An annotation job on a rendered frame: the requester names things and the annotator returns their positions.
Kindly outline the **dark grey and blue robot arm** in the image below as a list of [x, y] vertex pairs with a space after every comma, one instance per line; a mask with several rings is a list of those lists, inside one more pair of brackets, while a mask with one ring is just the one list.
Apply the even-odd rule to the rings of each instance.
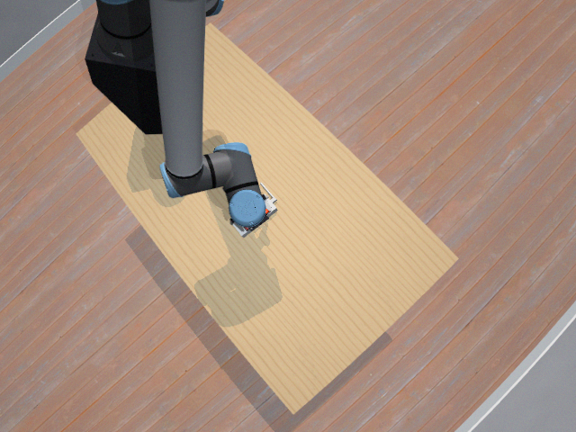
[[248, 146], [231, 142], [203, 155], [205, 19], [218, 14], [223, 3], [96, 0], [96, 38], [107, 56], [122, 62], [140, 61], [154, 52], [166, 154], [159, 167], [168, 196], [222, 187], [230, 217], [250, 228], [265, 217], [266, 203]]

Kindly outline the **grey power strip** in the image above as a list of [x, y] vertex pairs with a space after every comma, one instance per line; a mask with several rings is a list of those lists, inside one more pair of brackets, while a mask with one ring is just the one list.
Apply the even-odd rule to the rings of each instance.
[[[277, 208], [274, 206], [275, 201], [273, 200], [273, 198], [271, 200], [269, 200], [269, 198], [267, 198], [268, 203], [270, 204], [272, 210], [266, 210], [265, 214], [268, 216], [268, 218], [270, 216], [272, 216], [275, 212], [277, 212]], [[233, 224], [233, 226], [236, 228], [236, 230], [238, 231], [238, 233], [244, 238], [245, 236], [247, 236], [251, 231], [249, 230], [249, 228], [245, 228], [245, 231], [241, 231], [235, 224]]]

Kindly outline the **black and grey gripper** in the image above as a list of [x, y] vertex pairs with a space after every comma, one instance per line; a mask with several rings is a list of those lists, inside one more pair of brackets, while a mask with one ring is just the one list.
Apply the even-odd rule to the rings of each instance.
[[[262, 197], [263, 197], [263, 199], [264, 199], [264, 201], [265, 201], [265, 207], [266, 207], [266, 209], [269, 210], [269, 211], [271, 211], [272, 208], [271, 208], [270, 204], [269, 204], [268, 201], [267, 201], [267, 198], [269, 198], [268, 195], [263, 195], [263, 194], [262, 194]], [[265, 221], [267, 221], [268, 219], [269, 219], [268, 216], [265, 215], [265, 217], [263, 218], [263, 220], [262, 220], [259, 224], [257, 224], [256, 226], [252, 227], [252, 229], [249, 228], [250, 231], [252, 232], [253, 230], [255, 230], [257, 227], [259, 227], [261, 224], [263, 224], [263, 223], [264, 223]], [[230, 218], [230, 224], [231, 224], [231, 225], [235, 224], [241, 231], [245, 231], [244, 227], [239, 226], [237, 223], [235, 223], [235, 222], [232, 220], [232, 218]]]

